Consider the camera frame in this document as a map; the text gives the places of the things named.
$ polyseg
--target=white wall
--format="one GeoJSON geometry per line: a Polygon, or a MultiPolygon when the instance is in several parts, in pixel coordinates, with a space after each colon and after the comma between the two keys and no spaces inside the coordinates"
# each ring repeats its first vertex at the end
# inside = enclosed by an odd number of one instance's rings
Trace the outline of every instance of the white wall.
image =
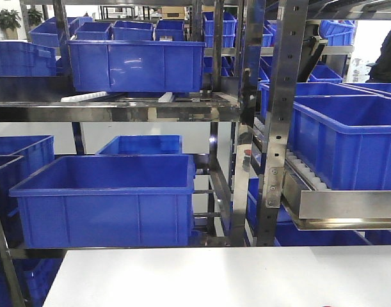
{"type": "Polygon", "coordinates": [[[360,20],[355,36],[355,50],[351,56],[348,83],[364,83],[369,80],[370,67],[380,56],[380,47],[391,30],[391,21],[360,20]]]}

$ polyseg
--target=perforated metal post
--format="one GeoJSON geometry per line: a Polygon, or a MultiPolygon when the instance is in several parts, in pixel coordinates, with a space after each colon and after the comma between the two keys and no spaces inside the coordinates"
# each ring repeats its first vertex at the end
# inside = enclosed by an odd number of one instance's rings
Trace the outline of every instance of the perforated metal post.
{"type": "Polygon", "coordinates": [[[277,34],[264,135],[266,166],[259,176],[257,245],[272,246],[282,196],[286,144],[292,118],[308,0],[279,1],[277,34]]]}

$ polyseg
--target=metal shelf rail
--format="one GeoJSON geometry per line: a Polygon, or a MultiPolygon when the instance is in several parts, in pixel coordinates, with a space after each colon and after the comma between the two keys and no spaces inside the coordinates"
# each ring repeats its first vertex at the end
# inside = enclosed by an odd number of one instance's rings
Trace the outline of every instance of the metal shelf rail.
{"type": "MultiPolygon", "coordinates": [[[[255,233],[257,245],[273,245],[278,209],[288,193],[285,189],[284,178],[288,178],[290,170],[285,166],[286,144],[291,123],[292,105],[295,95],[296,80],[299,72],[299,61],[303,45],[304,28],[307,19],[391,19],[391,5],[382,3],[391,1],[373,0],[68,0],[66,4],[144,4],[156,6],[192,6],[193,39],[201,39],[202,3],[214,5],[214,48],[210,51],[213,56],[212,94],[193,94],[183,101],[169,104],[159,104],[156,100],[128,97],[108,96],[100,101],[84,101],[61,103],[60,93],[55,92],[59,99],[38,97],[37,99],[7,100],[5,96],[12,93],[0,92],[0,122],[72,122],[74,138],[78,154],[84,153],[83,136],[80,122],[210,122],[211,135],[209,154],[197,155],[196,163],[200,175],[209,175],[208,190],[197,191],[207,193],[208,212],[196,216],[206,221],[209,233],[205,241],[207,246],[244,246],[246,195],[250,172],[255,106],[257,103],[258,63],[262,54],[262,30],[264,16],[267,19],[277,19],[278,35],[273,50],[273,73],[270,86],[270,101],[263,136],[259,143],[262,152],[267,153],[266,164],[259,174],[258,214],[259,225],[255,233]],[[232,4],[238,6],[238,31],[235,49],[229,51],[221,48],[223,23],[223,6],[232,4]],[[220,77],[221,60],[226,52],[234,52],[235,76],[224,79],[220,77]],[[228,181],[221,170],[217,158],[218,123],[232,122],[232,146],[230,149],[231,172],[228,181]],[[220,218],[224,237],[215,236],[215,218],[220,218]]],[[[53,4],[60,41],[60,51],[63,60],[65,76],[71,77],[66,41],[69,39],[65,3],[62,0],[23,0],[26,4],[53,4]]],[[[272,52],[264,49],[263,53],[272,52]]],[[[54,84],[51,79],[39,79],[41,84],[54,84]]],[[[25,84],[23,78],[0,78],[0,84],[25,84]]],[[[322,197],[313,191],[315,200],[322,197]]],[[[307,190],[293,194],[306,194],[307,190]]],[[[295,220],[301,216],[300,211],[292,210],[297,206],[291,205],[290,211],[295,214],[295,220]]],[[[300,209],[307,203],[300,203],[300,209]]],[[[10,295],[14,307],[31,306],[25,303],[22,291],[15,275],[12,259],[14,258],[48,258],[64,256],[66,249],[26,249],[21,246],[11,248],[7,245],[0,223],[0,261],[2,263],[10,295]]]]}

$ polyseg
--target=metal shelving rack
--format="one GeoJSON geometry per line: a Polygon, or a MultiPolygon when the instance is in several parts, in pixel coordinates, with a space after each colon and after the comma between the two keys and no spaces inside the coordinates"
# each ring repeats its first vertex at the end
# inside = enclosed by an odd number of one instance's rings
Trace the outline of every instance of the metal shelving rack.
{"type": "MultiPolygon", "coordinates": [[[[115,3],[120,4],[115,0],[67,0],[65,3],[63,0],[22,0],[23,8],[26,4],[53,4],[65,76],[0,77],[0,122],[72,122],[77,154],[84,154],[80,122],[210,122],[209,153],[195,155],[197,173],[209,175],[210,179],[207,190],[196,192],[208,194],[208,212],[196,215],[208,233],[204,242],[206,246],[273,245],[281,203],[300,228],[391,228],[391,191],[314,191],[298,170],[285,160],[307,20],[391,20],[390,0],[123,0],[122,4],[192,6],[193,40],[201,40],[202,4],[215,6],[214,19],[220,22],[215,22],[214,47],[205,51],[206,55],[213,57],[212,92],[193,93],[168,104],[125,95],[60,102],[61,97],[71,95],[68,90],[72,71],[66,46],[69,33],[65,4],[115,3]],[[238,7],[237,28],[242,29],[238,31],[236,47],[231,49],[221,48],[224,4],[238,7]],[[264,17],[277,19],[277,42],[273,49],[261,48],[264,17]],[[273,73],[266,122],[255,125],[259,59],[261,54],[272,53],[273,73]],[[235,56],[235,76],[224,78],[220,76],[220,57],[227,55],[235,56]],[[12,86],[24,91],[20,98],[8,90],[12,86]],[[25,93],[26,88],[30,88],[31,93],[25,93]],[[232,122],[228,180],[217,158],[219,122],[232,122]],[[261,153],[266,153],[264,168],[260,167],[263,161],[256,161],[251,156],[252,144],[261,153]],[[246,238],[245,223],[250,165],[260,178],[259,225],[252,242],[246,238]],[[345,210],[345,203],[357,206],[356,210],[345,210]],[[224,237],[216,236],[216,218],[221,221],[224,237]]],[[[352,48],[327,47],[324,54],[348,54],[352,48]]],[[[23,299],[12,259],[63,257],[67,250],[11,248],[0,223],[0,261],[14,307],[31,306],[31,303],[23,299]]]]}

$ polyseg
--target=plastic bin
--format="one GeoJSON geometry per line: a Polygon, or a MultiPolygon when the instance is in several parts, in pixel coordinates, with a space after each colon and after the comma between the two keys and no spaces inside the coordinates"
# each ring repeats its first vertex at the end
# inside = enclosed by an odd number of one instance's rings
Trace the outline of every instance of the plastic bin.
{"type": "Polygon", "coordinates": [[[391,230],[367,230],[365,238],[374,245],[391,245],[391,230]]]}
{"type": "Polygon", "coordinates": [[[22,155],[28,176],[54,160],[53,136],[0,136],[0,155],[22,155]]]}
{"type": "Polygon", "coordinates": [[[276,227],[281,246],[363,246],[371,243],[354,230],[299,231],[293,223],[276,227]]]}
{"type": "Polygon", "coordinates": [[[289,147],[334,190],[391,190],[391,98],[296,97],[289,147]]]}
{"type": "Polygon", "coordinates": [[[198,92],[202,42],[93,42],[72,40],[77,91],[198,92]]]}
{"type": "MultiPolygon", "coordinates": [[[[250,178],[248,186],[248,206],[246,208],[246,219],[248,220],[252,229],[257,226],[257,198],[258,198],[259,178],[250,178]]],[[[281,206],[278,212],[278,224],[289,223],[292,221],[291,217],[286,212],[285,208],[281,206]]]]}
{"type": "Polygon", "coordinates": [[[184,21],[183,20],[159,20],[157,22],[156,40],[162,36],[170,36],[174,41],[184,41],[184,21]]]}
{"type": "MultiPolygon", "coordinates": [[[[203,59],[204,67],[203,72],[205,74],[211,74],[212,73],[212,58],[209,56],[204,57],[203,59]]],[[[226,57],[222,57],[221,60],[221,75],[223,77],[228,77],[230,75],[231,65],[228,63],[228,60],[226,57]]]]}
{"type": "Polygon", "coordinates": [[[110,22],[85,22],[76,30],[78,40],[110,40],[110,22]]]}
{"type": "Polygon", "coordinates": [[[0,42],[0,77],[56,75],[56,51],[26,42],[0,42]]]}
{"type": "Polygon", "coordinates": [[[25,178],[23,162],[23,156],[0,155],[0,220],[10,244],[23,241],[17,201],[9,198],[9,189],[25,178]]]}
{"type": "MultiPolygon", "coordinates": [[[[214,47],[214,35],[205,35],[204,41],[207,44],[207,48],[214,47]]],[[[235,42],[235,35],[223,35],[222,36],[222,47],[223,48],[232,48],[235,42]]]]}
{"type": "MultiPolygon", "coordinates": [[[[203,15],[203,33],[205,35],[214,35],[214,12],[205,12],[203,15]]],[[[236,18],[228,12],[223,14],[223,35],[234,35],[236,30],[236,18]]]]}
{"type": "Polygon", "coordinates": [[[190,155],[62,157],[10,189],[30,248],[185,246],[190,155]]]}
{"type": "Polygon", "coordinates": [[[270,47],[272,44],[273,34],[268,30],[267,27],[264,27],[264,34],[262,35],[262,47],[270,47]]]}
{"type": "Polygon", "coordinates": [[[117,136],[96,155],[182,154],[182,136],[117,136]]]}
{"type": "MultiPolygon", "coordinates": [[[[17,267],[24,271],[24,278],[32,298],[32,306],[42,307],[62,259],[18,260],[17,267]]],[[[0,268],[0,307],[12,307],[8,287],[0,268]]]]}
{"type": "Polygon", "coordinates": [[[116,21],[113,26],[115,40],[152,40],[151,22],[116,21]]]}
{"type": "MultiPolygon", "coordinates": [[[[266,115],[267,104],[269,102],[269,85],[267,82],[259,82],[258,89],[262,92],[261,113],[266,115]]],[[[296,96],[359,96],[376,95],[371,91],[361,90],[360,88],[349,88],[343,84],[335,83],[298,83],[296,85],[296,96]]]]}
{"type": "Polygon", "coordinates": [[[321,63],[315,66],[309,76],[309,82],[342,83],[343,78],[327,65],[321,63]]]}
{"type": "Polygon", "coordinates": [[[344,85],[391,97],[391,83],[345,83],[344,85]]]}

